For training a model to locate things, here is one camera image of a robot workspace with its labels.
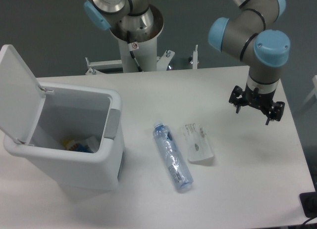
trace black cable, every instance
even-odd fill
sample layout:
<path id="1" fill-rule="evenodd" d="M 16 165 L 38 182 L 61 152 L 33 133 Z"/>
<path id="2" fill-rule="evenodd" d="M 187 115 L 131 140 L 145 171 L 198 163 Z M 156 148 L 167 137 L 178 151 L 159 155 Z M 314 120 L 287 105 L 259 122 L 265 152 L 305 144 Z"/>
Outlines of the black cable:
<path id="1" fill-rule="evenodd" d="M 300 227 L 299 229 L 304 229 L 306 223 L 310 222 L 311 220 L 313 220 L 313 219 L 315 219 L 315 218 L 317 218 L 317 216 L 312 217 L 312 218 L 309 218 L 308 220 L 304 221 L 304 223 L 301 225 L 301 227 Z"/>
<path id="2" fill-rule="evenodd" d="M 130 36 L 131 36 L 130 31 L 127 31 L 127 42 L 128 42 L 128 44 L 131 43 Z M 134 63 L 137 66 L 139 72 L 143 72 L 142 68 L 140 67 L 140 65 L 138 63 L 138 60 L 135 58 L 135 55 L 134 55 L 133 51 L 130 51 L 130 55 L 131 55 L 132 59 L 134 60 Z"/>

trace trash bin lid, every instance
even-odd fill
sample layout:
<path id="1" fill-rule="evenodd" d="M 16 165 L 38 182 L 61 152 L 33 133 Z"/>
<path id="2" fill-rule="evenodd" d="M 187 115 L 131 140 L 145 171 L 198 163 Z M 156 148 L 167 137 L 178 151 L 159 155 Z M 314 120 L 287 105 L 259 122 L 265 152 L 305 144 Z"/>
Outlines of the trash bin lid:
<path id="1" fill-rule="evenodd" d="M 29 144 L 45 92 L 12 45 L 0 51 L 0 129 L 16 143 Z"/>

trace metal bracket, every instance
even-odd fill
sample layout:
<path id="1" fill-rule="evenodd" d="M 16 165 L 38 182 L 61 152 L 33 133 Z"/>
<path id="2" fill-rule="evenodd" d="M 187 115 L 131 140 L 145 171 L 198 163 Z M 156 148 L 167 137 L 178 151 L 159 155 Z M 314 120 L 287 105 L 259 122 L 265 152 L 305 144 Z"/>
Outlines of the metal bracket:
<path id="1" fill-rule="evenodd" d="M 162 57 L 157 57 L 157 71 L 166 71 L 171 70 L 171 66 L 169 63 L 171 62 L 172 58 L 174 57 L 175 52 L 171 50 L 166 50 Z M 85 75 L 99 75 L 105 74 L 99 70 L 106 70 L 106 69 L 114 69 L 114 68 L 122 68 L 122 61 L 121 60 L 113 60 L 113 61 L 103 61 L 103 62 L 90 62 L 86 57 L 86 63 L 88 71 Z"/>
<path id="2" fill-rule="evenodd" d="M 172 67 L 169 65 L 172 58 L 175 56 L 175 52 L 166 50 L 162 57 L 157 62 L 157 71 L 171 70 Z"/>

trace white table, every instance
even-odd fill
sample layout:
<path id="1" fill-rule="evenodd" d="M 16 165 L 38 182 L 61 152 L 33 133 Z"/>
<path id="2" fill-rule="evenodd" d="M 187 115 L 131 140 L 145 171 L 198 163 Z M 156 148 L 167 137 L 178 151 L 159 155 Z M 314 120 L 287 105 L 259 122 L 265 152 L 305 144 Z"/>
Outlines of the white table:
<path id="1" fill-rule="evenodd" d="M 248 67 L 43 78 L 117 90 L 123 99 L 126 155 L 116 191 L 59 186 L 0 142 L 1 228 L 242 229 L 301 224 L 299 194 L 314 191 L 286 102 L 281 122 L 228 103 Z M 187 158 L 180 127 L 201 123 L 216 149 L 211 166 L 189 164 L 193 188 L 178 193 L 152 137 L 171 127 Z"/>

